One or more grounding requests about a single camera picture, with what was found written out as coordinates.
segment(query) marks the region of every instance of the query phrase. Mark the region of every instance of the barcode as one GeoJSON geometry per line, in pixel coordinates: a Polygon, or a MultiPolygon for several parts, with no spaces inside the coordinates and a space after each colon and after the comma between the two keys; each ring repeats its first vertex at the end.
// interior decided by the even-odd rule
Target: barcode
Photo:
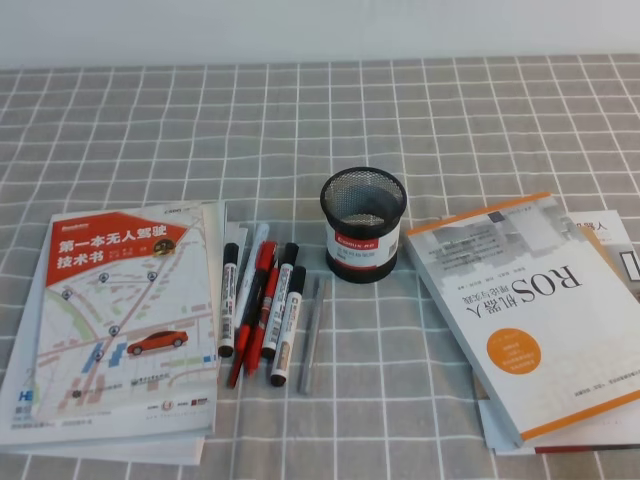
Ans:
{"type": "Polygon", "coordinates": [[[280,325],[281,325],[281,323],[273,325],[273,330],[271,331],[271,342],[272,343],[278,343],[278,336],[280,335],[280,325]]]}
{"type": "Polygon", "coordinates": [[[231,325],[228,323],[222,324],[222,338],[231,338],[231,325]]]}
{"type": "Polygon", "coordinates": [[[393,254],[396,253],[396,249],[398,248],[398,241],[393,242],[393,245],[389,247],[389,255],[388,258],[393,257],[393,254]]]}

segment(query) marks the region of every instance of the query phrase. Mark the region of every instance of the orange circle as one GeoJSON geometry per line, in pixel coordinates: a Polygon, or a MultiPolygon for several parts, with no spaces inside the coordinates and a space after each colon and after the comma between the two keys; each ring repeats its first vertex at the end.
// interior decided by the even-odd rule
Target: orange circle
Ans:
{"type": "Polygon", "coordinates": [[[536,339],[517,328],[494,332],[487,341],[487,353],[500,370],[513,375],[533,372],[542,358],[536,339]]]}

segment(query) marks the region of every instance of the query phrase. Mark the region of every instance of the black mesh pen holder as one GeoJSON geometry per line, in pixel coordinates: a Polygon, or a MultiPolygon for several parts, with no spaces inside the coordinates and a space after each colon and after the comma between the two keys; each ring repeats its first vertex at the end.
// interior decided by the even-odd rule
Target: black mesh pen holder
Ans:
{"type": "Polygon", "coordinates": [[[329,268],[353,283],[386,277],[396,264],[407,192],[393,175],[355,167],[332,176],[320,192],[327,217],[329,268]]]}

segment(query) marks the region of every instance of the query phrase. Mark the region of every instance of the book cover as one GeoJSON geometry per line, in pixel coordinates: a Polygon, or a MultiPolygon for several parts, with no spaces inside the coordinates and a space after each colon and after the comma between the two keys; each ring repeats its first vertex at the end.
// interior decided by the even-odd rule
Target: book cover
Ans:
{"type": "Polygon", "coordinates": [[[52,219],[36,418],[171,410],[215,384],[224,220],[224,204],[194,202],[52,219]]]}
{"type": "MultiPolygon", "coordinates": [[[[637,298],[638,285],[627,272],[621,253],[629,252],[629,258],[636,258],[636,254],[618,212],[569,212],[568,215],[583,233],[593,235],[592,244],[600,247],[601,256],[637,298]]],[[[628,266],[632,269],[635,264],[631,263],[628,266]]],[[[526,446],[518,448],[505,435],[503,422],[482,384],[475,375],[473,378],[486,444],[497,455],[611,450],[637,448],[640,445],[640,404],[632,402],[566,429],[533,439],[527,442],[526,446]]]]}
{"type": "Polygon", "coordinates": [[[408,232],[518,445],[640,398],[640,306],[549,194],[408,232]]]}
{"type": "Polygon", "coordinates": [[[171,397],[175,408],[169,411],[162,411],[162,402],[155,402],[48,422],[32,416],[35,351],[50,239],[51,228],[0,390],[0,450],[104,460],[197,463],[202,438],[213,433],[215,385],[202,389],[200,396],[207,401],[196,405],[191,405],[192,398],[186,395],[171,397]],[[160,458],[159,449],[168,451],[160,458]]]}

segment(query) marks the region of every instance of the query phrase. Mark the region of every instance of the red pen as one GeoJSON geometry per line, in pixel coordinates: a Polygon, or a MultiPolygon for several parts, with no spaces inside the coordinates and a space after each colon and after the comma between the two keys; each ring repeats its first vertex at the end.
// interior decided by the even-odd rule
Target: red pen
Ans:
{"type": "Polygon", "coordinates": [[[231,374],[229,375],[229,386],[235,388],[240,375],[240,368],[244,361],[247,345],[249,342],[249,336],[251,331],[254,330],[257,318],[258,309],[262,304],[262,298],[264,297],[265,285],[269,276],[271,265],[273,265],[273,257],[276,254],[276,242],[264,242],[260,246],[260,252],[256,258],[256,273],[251,283],[251,289],[247,299],[247,306],[242,316],[242,322],[238,335],[236,337],[235,358],[233,367],[231,368],[231,374]]]}
{"type": "Polygon", "coordinates": [[[258,320],[256,328],[253,329],[245,354],[244,364],[249,376],[258,369],[258,365],[260,364],[260,352],[262,351],[264,333],[267,330],[267,323],[269,322],[269,313],[271,312],[273,296],[276,294],[278,274],[278,261],[276,260],[276,263],[269,274],[269,280],[267,281],[267,287],[264,292],[264,300],[262,301],[262,308],[260,309],[260,319],[258,320]]]}

